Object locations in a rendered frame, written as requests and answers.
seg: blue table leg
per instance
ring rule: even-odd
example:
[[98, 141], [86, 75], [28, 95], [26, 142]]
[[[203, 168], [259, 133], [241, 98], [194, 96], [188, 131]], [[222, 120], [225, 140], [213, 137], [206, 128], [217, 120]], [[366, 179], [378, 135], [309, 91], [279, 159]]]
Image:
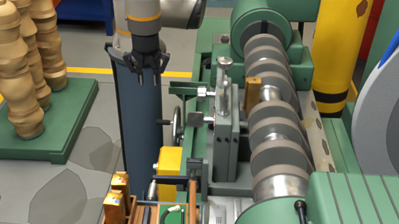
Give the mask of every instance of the blue table leg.
[[113, 35], [112, 22], [105, 22], [105, 30], [106, 30], [106, 35], [107, 36], [112, 36]]

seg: blue table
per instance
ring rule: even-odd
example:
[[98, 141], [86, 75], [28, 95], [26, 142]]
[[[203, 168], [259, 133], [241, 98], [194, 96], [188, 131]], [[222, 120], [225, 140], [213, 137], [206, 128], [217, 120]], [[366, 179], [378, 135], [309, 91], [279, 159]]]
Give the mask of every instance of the blue table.
[[114, 18], [111, 0], [62, 0], [56, 7], [59, 20], [105, 22], [106, 34], [113, 35]]

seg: blue strip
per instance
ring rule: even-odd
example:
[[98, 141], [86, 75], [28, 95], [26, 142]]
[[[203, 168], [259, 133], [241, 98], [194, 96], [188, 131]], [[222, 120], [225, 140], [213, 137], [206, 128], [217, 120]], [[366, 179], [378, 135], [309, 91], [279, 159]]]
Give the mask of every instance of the blue strip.
[[390, 45], [386, 49], [383, 58], [381, 58], [381, 61], [378, 64], [378, 68], [382, 67], [385, 62], [388, 60], [388, 58], [391, 57], [395, 49], [399, 46], [399, 30], [396, 31], [395, 35], [393, 36]]

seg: yellow box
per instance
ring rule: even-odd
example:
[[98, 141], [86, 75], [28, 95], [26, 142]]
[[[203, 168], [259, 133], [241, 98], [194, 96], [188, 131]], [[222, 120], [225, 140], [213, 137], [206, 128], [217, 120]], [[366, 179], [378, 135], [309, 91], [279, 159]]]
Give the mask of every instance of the yellow box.
[[130, 215], [129, 213], [132, 208], [132, 203], [130, 202], [129, 175], [126, 174], [126, 172], [114, 173], [111, 180], [111, 189], [122, 191], [123, 198], [125, 199], [126, 215]]
[[126, 224], [124, 194], [108, 192], [104, 199], [104, 215], [107, 224]]
[[[182, 147], [163, 146], [158, 158], [156, 174], [179, 176], [182, 152]], [[158, 184], [158, 201], [175, 202], [176, 193], [176, 185]]]

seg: red object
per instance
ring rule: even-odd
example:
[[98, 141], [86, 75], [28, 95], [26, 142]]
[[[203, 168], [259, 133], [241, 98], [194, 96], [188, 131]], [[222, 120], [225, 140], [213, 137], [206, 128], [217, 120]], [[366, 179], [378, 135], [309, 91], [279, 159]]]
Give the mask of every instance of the red object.
[[367, 60], [367, 58], [369, 57], [372, 40], [374, 39], [374, 35], [376, 34], [378, 21], [384, 7], [384, 2], [385, 0], [374, 0], [372, 4], [369, 21], [367, 22], [362, 46], [360, 47], [358, 55], [359, 58], [362, 58], [364, 60]]
[[54, 8], [57, 7], [57, 5], [61, 2], [61, 0], [51, 0], [53, 2]]

